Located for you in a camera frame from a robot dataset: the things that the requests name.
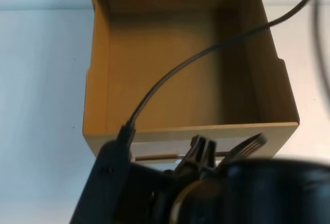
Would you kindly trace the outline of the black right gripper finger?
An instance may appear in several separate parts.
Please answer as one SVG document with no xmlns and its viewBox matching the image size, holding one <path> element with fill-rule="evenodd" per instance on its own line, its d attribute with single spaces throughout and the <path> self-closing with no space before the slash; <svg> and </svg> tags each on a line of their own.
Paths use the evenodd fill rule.
<svg viewBox="0 0 330 224">
<path fill-rule="evenodd" d="M 238 159 L 244 159 L 250 157 L 254 152 L 259 150 L 266 143 L 267 143 L 267 139 L 262 133 L 259 133 L 244 140 L 243 142 L 239 143 L 228 152 L 225 152 L 225 156 L 218 164 L 216 172 L 221 171 L 223 165 L 226 165 Z"/>
</svg>

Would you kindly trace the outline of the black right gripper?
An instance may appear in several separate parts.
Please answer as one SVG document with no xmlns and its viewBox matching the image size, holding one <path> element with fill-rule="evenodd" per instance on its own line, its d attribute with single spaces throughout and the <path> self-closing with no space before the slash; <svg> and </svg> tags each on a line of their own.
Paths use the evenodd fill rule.
<svg viewBox="0 0 330 224">
<path fill-rule="evenodd" d="M 225 223 L 217 143 L 196 135 L 175 170 L 132 164 L 123 189 L 124 223 Z"/>
</svg>

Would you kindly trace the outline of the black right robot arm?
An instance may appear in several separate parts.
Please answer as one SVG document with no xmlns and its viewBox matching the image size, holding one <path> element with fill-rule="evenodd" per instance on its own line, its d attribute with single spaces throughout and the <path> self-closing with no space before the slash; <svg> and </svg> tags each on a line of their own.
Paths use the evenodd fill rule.
<svg viewBox="0 0 330 224">
<path fill-rule="evenodd" d="M 249 158 L 257 134 L 215 163 L 216 143 L 192 138 L 175 170 L 134 165 L 122 223 L 329 223 L 329 166 Z"/>
</svg>

